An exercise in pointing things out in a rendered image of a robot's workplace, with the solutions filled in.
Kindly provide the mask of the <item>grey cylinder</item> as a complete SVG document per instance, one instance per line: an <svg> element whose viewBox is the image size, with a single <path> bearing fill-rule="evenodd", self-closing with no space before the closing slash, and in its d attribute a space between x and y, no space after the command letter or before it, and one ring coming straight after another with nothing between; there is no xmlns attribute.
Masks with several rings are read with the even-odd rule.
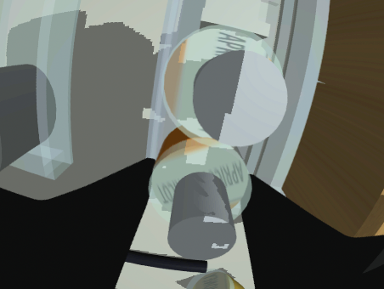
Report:
<svg viewBox="0 0 384 289"><path fill-rule="evenodd" d="M40 144L37 67L0 68L0 172Z"/></svg>

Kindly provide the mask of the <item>wooden block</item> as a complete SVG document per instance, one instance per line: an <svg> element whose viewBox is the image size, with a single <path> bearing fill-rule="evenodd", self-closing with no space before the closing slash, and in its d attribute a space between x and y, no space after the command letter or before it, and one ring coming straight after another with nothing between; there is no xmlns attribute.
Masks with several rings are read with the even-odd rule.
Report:
<svg viewBox="0 0 384 289"><path fill-rule="evenodd" d="M384 0L331 0L318 82L384 99Z"/></svg>
<svg viewBox="0 0 384 289"><path fill-rule="evenodd" d="M281 189L341 234L384 235L384 99L316 85Z"/></svg>

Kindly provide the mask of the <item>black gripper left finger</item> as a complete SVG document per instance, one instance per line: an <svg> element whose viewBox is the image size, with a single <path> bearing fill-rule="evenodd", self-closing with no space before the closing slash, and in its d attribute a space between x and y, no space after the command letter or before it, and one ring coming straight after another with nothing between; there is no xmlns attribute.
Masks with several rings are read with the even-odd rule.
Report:
<svg viewBox="0 0 384 289"><path fill-rule="evenodd" d="M47 200L0 188L0 247L41 270L54 289L116 289L154 165L145 158Z"/></svg>

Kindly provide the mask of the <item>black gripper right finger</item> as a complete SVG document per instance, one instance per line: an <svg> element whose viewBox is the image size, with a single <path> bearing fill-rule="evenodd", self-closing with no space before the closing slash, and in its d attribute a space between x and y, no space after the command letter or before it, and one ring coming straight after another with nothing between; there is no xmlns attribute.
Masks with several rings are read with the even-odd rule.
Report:
<svg viewBox="0 0 384 289"><path fill-rule="evenodd" d="M241 211L255 289L353 289L384 267L384 235L349 237L251 175Z"/></svg>

